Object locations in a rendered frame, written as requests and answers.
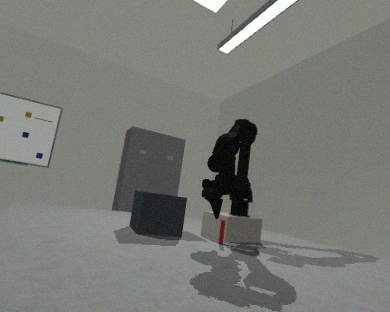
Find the red peg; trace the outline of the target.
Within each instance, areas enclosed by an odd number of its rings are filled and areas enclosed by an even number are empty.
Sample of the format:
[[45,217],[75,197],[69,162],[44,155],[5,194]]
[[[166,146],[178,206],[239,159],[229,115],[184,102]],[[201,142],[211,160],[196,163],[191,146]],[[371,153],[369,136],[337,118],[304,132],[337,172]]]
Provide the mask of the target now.
[[221,220],[220,236],[219,236],[219,244],[220,245],[223,245],[224,229],[225,229],[225,221]]

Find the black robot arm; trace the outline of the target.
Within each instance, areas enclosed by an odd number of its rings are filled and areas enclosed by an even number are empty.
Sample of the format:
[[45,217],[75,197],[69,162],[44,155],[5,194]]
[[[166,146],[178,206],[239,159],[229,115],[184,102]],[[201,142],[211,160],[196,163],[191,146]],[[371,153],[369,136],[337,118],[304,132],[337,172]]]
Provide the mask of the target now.
[[[212,155],[208,159],[208,168],[212,172],[235,172],[235,159],[239,151],[239,160],[237,175],[235,178],[235,187],[245,187],[249,190],[236,214],[237,217],[247,217],[249,210],[249,203],[253,203],[253,194],[251,184],[248,180],[248,169],[250,160],[251,145],[256,139],[258,133],[257,126],[248,119],[237,119],[235,124],[226,134],[221,135],[216,141]],[[218,178],[210,181],[204,179],[202,187],[218,189]],[[248,216],[250,217],[250,215]]]

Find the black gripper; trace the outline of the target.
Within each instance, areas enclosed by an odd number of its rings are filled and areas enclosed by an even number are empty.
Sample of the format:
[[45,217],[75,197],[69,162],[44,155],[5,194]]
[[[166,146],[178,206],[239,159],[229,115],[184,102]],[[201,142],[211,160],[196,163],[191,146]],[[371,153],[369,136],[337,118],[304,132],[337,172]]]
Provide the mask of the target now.
[[[211,204],[215,219],[219,218],[223,195],[229,195],[232,200],[232,215],[236,216],[242,202],[248,196],[249,190],[245,187],[235,187],[235,172],[219,172],[218,189],[206,188],[202,190],[202,197],[205,197]],[[231,195],[232,194],[232,195]]]

